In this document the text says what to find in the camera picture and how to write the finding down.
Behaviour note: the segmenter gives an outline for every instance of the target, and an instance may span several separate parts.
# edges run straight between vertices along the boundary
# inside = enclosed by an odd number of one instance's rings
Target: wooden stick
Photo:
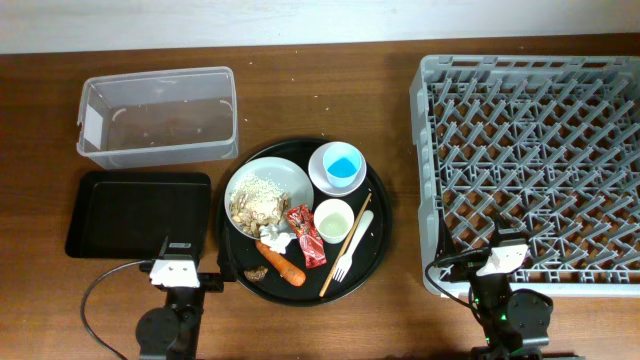
[[[340,252],[338,253],[338,257],[336,257],[336,261],[333,263],[333,267],[331,268],[331,271],[329,271],[329,276],[327,276],[327,280],[324,282],[324,285],[322,286],[322,290],[320,290],[320,297],[323,297],[324,293],[327,291],[327,288],[331,283],[331,278],[333,277],[333,274],[336,272],[336,265],[338,265],[338,259],[340,259],[340,257],[344,254],[344,252],[347,251],[347,248],[349,247],[349,243],[351,242],[351,238],[353,237],[353,233],[356,231],[356,228],[360,223],[360,219],[362,218],[362,214],[364,214],[364,211],[367,209],[367,205],[369,204],[370,199],[371,199],[371,193],[369,193],[369,195],[367,196],[367,200],[365,200],[364,204],[362,204],[362,209],[360,209],[360,213],[358,214],[356,221],[353,223],[353,226],[351,227],[351,231],[349,231],[349,234],[347,234],[347,238],[344,240],[344,244],[342,244],[342,249],[340,249]]]

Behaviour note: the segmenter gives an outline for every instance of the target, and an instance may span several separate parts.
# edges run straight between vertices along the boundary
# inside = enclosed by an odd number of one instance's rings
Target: table
[[[408,96],[419,60],[447,53],[640,55],[639,42],[639,34],[619,34],[1,56],[0,358],[112,358],[86,334],[78,308],[90,282],[121,261],[64,253],[78,181],[98,169],[75,149],[89,77],[231,67],[240,157],[161,168],[207,173],[214,197],[249,154],[292,136],[355,144],[390,194],[393,241],[364,286],[329,305],[291,308],[227,284],[223,294],[207,295],[199,358],[442,359],[482,345],[484,336],[468,311],[422,284]],[[212,234],[201,271],[217,270]],[[638,299],[555,301],[546,353],[637,357]],[[130,269],[96,288],[87,315],[99,335],[137,358],[136,323],[163,303],[164,294]]]

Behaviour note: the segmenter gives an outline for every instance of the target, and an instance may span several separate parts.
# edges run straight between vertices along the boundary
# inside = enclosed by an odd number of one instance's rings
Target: plastic fork
[[[344,277],[347,275],[347,272],[349,272],[349,268],[351,268],[351,264],[353,263],[353,252],[356,251],[356,247],[360,243],[360,240],[362,240],[364,232],[367,231],[367,228],[371,224],[371,220],[373,220],[373,212],[371,210],[365,211],[362,214],[362,218],[358,223],[355,233],[353,234],[347,253],[338,259],[336,272],[333,274],[333,280],[338,282],[344,280]]]

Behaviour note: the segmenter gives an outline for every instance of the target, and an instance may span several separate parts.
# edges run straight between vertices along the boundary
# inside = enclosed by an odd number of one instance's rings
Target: carrot
[[[302,286],[307,279],[302,270],[298,269],[295,265],[287,261],[280,254],[275,251],[271,251],[269,247],[260,241],[256,240],[256,247],[260,254],[264,256],[273,267],[278,270],[280,275],[287,280],[293,286]]]

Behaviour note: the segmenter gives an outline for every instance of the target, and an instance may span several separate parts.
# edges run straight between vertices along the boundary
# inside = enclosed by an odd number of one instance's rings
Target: blue liquid
[[[349,177],[358,169],[347,158],[342,158],[329,166],[329,173],[335,177]]]

